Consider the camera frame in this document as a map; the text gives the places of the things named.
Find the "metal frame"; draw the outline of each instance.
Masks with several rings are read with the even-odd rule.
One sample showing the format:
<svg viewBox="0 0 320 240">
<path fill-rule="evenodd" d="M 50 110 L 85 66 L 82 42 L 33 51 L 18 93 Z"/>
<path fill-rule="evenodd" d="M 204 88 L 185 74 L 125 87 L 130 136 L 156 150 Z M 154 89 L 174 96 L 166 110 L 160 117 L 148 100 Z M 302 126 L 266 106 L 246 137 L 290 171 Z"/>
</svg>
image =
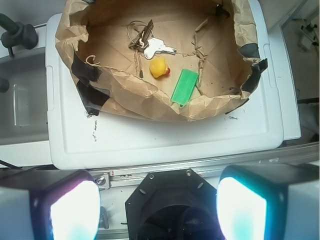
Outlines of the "metal frame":
<svg viewBox="0 0 320 240">
<path fill-rule="evenodd" d="M 98 231 L 95 239 L 102 239 L 102 240 L 129 240 L 129 233 L 128 229 L 115 229 L 115 230 L 105 230 L 102 229 Z"/>
<path fill-rule="evenodd" d="M 319 160 L 319 142 L 289 146 L 258 152 L 221 157 L 194 159 L 184 162 L 141 166 L 92 169 L 91 175 L 101 190 L 139 185 L 150 172 L 163 172 L 191 168 L 203 178 L 218 177 L 231 164 L 302 164 Z"/>
</svg>

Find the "white bin lid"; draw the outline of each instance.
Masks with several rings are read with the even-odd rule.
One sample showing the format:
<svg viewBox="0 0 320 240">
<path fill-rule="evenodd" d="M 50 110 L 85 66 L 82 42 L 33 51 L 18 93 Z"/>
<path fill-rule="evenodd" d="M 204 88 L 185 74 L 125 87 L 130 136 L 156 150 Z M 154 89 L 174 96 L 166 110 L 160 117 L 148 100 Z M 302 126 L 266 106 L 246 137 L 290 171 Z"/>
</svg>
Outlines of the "white bin lid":
<svg viewBox="0 0 320 240">
<path fill-rule="evenodd" d="M 284 140 L 268 33 L 258 2 L 251 8 L 259 53 L 268 58 L 256 91 L 227 115 L 166 123 L 100 112 L 88 117 L 68 68 L 55 48 L 61 14 L 46 29 L 48 128 L 59 169 L 91 169 L 186 161 L 277 148 Z"/>
</svg>

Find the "green rectangular object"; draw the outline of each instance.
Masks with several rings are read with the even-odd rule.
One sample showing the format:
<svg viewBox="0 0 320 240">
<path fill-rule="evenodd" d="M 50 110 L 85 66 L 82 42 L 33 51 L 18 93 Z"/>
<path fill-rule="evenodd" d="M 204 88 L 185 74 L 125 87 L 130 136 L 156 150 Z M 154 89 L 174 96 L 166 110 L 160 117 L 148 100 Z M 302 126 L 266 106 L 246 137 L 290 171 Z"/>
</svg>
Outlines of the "green rectangular object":
<svg viewBox="0 0 320 240">
<path fill-rule="evenodd" d="M 171 100 L 182 106 L 189 102 L 194 91 L 199 74 L 188 69 L 182 69 L 179 80 L 175 86 Z"/>
</svg>

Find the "rubber duck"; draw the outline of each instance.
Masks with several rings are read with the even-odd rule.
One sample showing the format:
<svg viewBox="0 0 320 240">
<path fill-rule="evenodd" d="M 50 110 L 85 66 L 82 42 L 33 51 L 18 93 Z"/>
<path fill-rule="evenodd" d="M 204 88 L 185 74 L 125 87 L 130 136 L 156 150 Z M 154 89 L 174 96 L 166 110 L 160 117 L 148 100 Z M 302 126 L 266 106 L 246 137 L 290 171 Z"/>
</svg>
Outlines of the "rubber duck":
<svg viewBox="0 0 320 240">
<path fill-rule="evenodd" d="M 156 79 L 162 75 L 167 75 L 170 73 L 170 68 L 166 64 L 166 60 L 163 56 L 154 58 L 150 62 L 150 72 Z"/>
</svg>

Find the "black cable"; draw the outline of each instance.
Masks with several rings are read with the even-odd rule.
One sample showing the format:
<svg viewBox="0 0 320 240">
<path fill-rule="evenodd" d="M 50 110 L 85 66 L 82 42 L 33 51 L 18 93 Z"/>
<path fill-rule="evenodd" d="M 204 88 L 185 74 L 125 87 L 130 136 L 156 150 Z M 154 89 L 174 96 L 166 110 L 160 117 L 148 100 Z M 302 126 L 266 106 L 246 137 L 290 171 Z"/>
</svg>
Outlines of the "black cable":
<svg viewBox="0 0 320 240">
<path fill-rule="evenodd" d="M 33 170 L 58 170 L 53 164 L 49 165 L 40 165 L 40 166 L 34 166 L 32 168 L 26 169 L 26 171 L 33 171 Z"/>
<path fill-rule="evenodd" d="M 299 99 L 297 100 L 298 104 L 316 104 L 319 103 L 319 97 Z"/>
<path fill-rule="evenodd" d="M 12 164 L 10 164 L 10 163 L 7 163 L 6 161 L 2 161 L 2 160 L 0 160 L 0 164 L 1 164 L 1 165 L 3 165 L 3 166 L 8 167 L 9 169 L 22 170 L 22 168 L 21 168 L 21 167 L 18 167 L 18 166 L 12 165 Z"/>
</svg>

